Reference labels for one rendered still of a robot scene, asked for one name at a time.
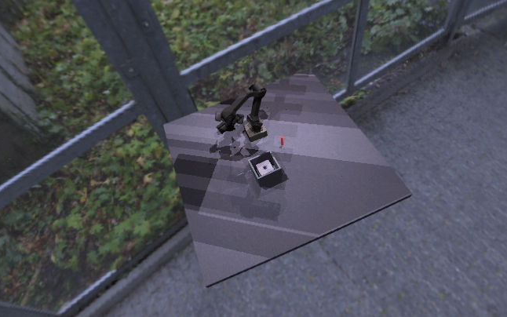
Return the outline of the white square plate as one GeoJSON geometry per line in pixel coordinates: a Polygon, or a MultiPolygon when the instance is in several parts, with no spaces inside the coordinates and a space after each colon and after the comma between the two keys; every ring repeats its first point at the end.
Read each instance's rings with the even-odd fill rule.
{"type": "Polygon", "coordinates": [[[263,176],[266,173],[269,173],[274,170],[271,163],[268,160],[257,164],[256,167],[257,167],[257,171],[259,172],[260,176],[263,176]]]}

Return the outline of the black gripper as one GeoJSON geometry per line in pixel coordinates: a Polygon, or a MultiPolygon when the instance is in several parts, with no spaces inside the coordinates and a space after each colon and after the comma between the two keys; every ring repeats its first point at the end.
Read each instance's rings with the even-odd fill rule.
{"type": "MultiPolygon", "coordinates": [[[[239,117],[239,120],[237,120],[237,123],[243,124],[244,115],[237,114],[237,116],[239,117]]],[[[221,122],[221,111],[216,111],[215,120],[221,122]]]]}

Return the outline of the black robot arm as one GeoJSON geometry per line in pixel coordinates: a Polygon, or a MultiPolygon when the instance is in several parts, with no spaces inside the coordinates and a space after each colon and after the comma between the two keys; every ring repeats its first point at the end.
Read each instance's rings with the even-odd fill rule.
{"type": "Polygon", "coordinates": [[[247,115],[246,120],[252,125],[254,133],[262,131],[261,126],[263,123],[259,119],[258,113],[261,105],[261,98],[264,97],[266,91],[266,88],[261,83],[253,83],[249,87],[246,87],[237,99],[221,112],[222,123],[216,126],[220,133],[222,134],[225,131],[233,131],[235,129],[235,124],[237,120],[239,120],[236,112],[249,97],[254,98],[251,113],[247,115]],[[251,91],[251,89],[253,89],[253,91],[251,91]]]}

